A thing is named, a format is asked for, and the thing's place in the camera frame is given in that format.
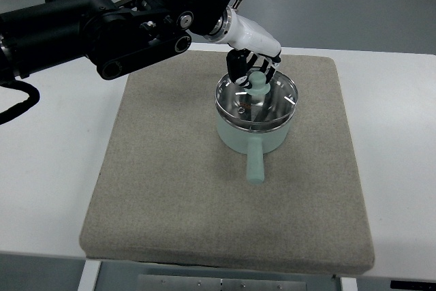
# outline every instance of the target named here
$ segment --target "pot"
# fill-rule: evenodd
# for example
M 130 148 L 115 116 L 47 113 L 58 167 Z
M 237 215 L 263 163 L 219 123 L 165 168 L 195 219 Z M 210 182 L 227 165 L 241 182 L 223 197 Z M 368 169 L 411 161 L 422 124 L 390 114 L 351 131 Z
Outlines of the pot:
M 252 89 L 232 83 L 226 74 L 215 92 L 219 137 L 231 149 L 247 154 L 247 180 L 252 184 L 264 182 L 263 155 L 285 140 L 298 100 L 290 78 L 275 72 L 266 84 L 258 70 L 254 67 L 249 72 Z

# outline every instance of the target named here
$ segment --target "gray cushion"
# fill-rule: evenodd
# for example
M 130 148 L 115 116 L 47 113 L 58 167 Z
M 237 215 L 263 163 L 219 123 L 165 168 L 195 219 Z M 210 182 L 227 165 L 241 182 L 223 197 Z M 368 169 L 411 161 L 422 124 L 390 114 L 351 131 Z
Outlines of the gray cushion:
M 336 67 L 283 55 L 299 98 L 266 180 L 215 129 L 225 53 L 189 51 L 131 74 L 80 245 L 89 258 L 359 274 L 371 234 Z

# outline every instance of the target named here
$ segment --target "black cable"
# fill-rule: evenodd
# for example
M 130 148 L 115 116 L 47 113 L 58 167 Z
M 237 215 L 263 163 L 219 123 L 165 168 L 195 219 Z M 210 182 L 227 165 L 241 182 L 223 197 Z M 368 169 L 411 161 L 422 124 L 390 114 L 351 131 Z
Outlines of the black cable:
M 29 97 L 25 101 L 13 105 L 11 108 L 5 110 L 4 112 L 0 112 L 0 125 L 15 119 L 21 114 L 24 114 L 34 105 L 36 105 L 40 100 L 40 92 L 29 83 L 23 81 L 12 81 L 0 86 L 8 89 L 23 91 L 29 95 Z

